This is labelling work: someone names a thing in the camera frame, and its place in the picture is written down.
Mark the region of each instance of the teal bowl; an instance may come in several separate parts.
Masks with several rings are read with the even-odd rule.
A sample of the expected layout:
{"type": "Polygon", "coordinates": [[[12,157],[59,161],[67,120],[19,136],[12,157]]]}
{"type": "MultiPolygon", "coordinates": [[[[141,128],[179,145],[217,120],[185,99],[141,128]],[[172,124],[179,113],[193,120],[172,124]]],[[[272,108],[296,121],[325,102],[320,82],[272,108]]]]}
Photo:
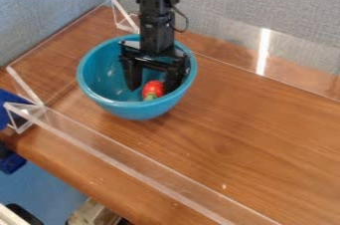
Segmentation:
{"type": "MultiPolygon", "coordinates": [[[[120,41],[137,41],[140,35],[112,39],[99,45],[83,58],[77,82],[85,95],[111,114],[125,119],[152,119],[168,112],[180,101],[196,76],[196,60],[189,49],[179,42],[175,46],[189,56],[189,73],[175,91],[152,101],[143,101],[143,87],[131,91],[125,84],[120,63],[120,41]]],[[[164,80],[164,73],[144,69],[143,86],[148,81],[164,80]]]]}

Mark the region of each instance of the wooden table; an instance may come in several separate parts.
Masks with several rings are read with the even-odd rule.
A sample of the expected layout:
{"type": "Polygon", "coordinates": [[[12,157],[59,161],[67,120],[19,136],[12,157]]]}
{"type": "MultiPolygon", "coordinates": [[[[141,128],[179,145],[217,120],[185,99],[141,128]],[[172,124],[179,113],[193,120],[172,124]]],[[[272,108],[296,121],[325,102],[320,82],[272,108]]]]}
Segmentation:
{"type": "MultiPolygon", "coordinates": [[[[40,48],[27,60],[28,72],[31,67],[40,68],[43,76],[55,77],[53,86],[64,85],[63,78],[75,76],[75,51],[84,54],[103,40],[125,34],[108,28],[109,15],[109,9],[97,10],[40,48]],[[55,60],[44,60],[40,52],[55,60]],[[59,67],[71,56],[75,65],[60,75],[59,67]]],[[[207,45],[211,39],[192,33],[179,39],[196,51],[216,58],[223,52],[247,64],[244,55],[251,52],[232,44],[215,41],[223,49],[212,48],[207,45]]],[[[76,83],[48,105],[72,112],[68,116],[79,122],[93,124],[125,146],[281,224],[339,224],[339,103],[209,58],[196,58],[192,88],[175,109],[155,120],[125,121],[111,116],[84,98],[76,83]]],[[[45,79],[29,84],[48,99],[52,87],[45,79]]],[[[13,91],[4,72],[0,87],[13,91]]],[[[137,225],[215,224],[37,126],[5,141],[137,225]]]]}

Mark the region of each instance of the bowl rim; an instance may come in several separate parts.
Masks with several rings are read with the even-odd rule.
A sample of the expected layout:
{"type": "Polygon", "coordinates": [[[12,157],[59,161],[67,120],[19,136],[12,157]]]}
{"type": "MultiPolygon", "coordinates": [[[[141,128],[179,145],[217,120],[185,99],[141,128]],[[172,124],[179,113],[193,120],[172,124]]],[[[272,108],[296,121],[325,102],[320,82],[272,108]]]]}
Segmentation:
{"type": "Polygon", "coordinates": [[[173,99],[173,97],[179,96],[183,94],[183,92],[189,88],[195,76],[196,76],[196,71],[197,71],[197,66],[196,66],[196,59],[193,56],[192,51],[188,49],[188,47],[179,41],[175,41],[175,45],[189,54],[189,63],[191,63],[191,67],[189,67],[189,73],[187,76],[187,79],[184,80],[183,84],[179,86],[179,88],[176,88],[175,91],[171,92],[171,95],[164,95],[163,97],[152,100],[152,101],[147,101],[147,102],[120,102],[120,101],[113,101],[103,96],[100,96],[88,86],[88,84],[85,83],[84,80],[84,75],[83,75],[83,69],[87,65],[87,62],[89,61],[89,58],[93,56],[93,54],[107,45],[119,42],[123,39],[135,39],[137,38],[140,35],[139,34],[133,34],[133,35],[127,35],[127,36],[121,36],[117,38],[113,38],[108,41],[105,41],[104,43],[101,43],[99,46],[96,46],[83,57],[81,62],[79,64],[77,67],[77,82],[80,85],[80,89],[83,90],[83,92],[85,93],[85,95],[93,99],[96,102],[99,102],[101,105],[104,106],[115,106],[115,107],[124,107],[124,108],[135,108],[135,107],[149,107],[161,103],[168,102],[169,100],[173,99]]]}

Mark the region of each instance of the red object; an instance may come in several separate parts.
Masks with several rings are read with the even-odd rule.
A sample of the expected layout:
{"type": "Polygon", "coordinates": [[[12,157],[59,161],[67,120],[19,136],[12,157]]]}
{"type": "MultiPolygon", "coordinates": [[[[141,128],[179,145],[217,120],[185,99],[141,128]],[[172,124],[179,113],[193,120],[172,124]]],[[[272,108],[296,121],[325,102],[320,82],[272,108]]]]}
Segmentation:
{"type": "Polygon", "coordinates": [[[149,81],[143,90],[143,97],[147,98],[148,95],[155,95],[156,98],[160,98],[165,95],[165,85],[161,81],[149,81]]]}

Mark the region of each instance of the red pepper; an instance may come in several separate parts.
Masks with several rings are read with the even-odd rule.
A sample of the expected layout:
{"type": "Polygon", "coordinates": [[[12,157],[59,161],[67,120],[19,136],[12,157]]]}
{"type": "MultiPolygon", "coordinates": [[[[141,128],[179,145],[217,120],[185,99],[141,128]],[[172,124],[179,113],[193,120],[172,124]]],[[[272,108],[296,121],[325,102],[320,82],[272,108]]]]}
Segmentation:
{"type": "Polygon", "coordinates": [[[165,95],[165,85],[161,81],[149,81],[143,90],[143,97],[145,101],[160,98],[165,95]]]}

